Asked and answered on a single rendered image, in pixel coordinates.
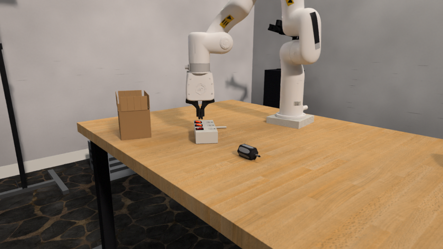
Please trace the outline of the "white power strip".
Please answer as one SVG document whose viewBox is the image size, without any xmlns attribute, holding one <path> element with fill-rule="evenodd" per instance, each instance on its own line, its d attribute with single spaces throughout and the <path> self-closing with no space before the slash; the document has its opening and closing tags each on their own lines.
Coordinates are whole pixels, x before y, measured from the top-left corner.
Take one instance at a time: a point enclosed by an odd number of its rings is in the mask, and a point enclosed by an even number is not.
<svg viewBox="0 0 443 249">
<path fill-rule="evenodd" d="M 194 134 L 196 144 L 218 143 L 217 129 L 226 126 L 215 126 L 213 120 L 194 120 Z"/>
</svg>

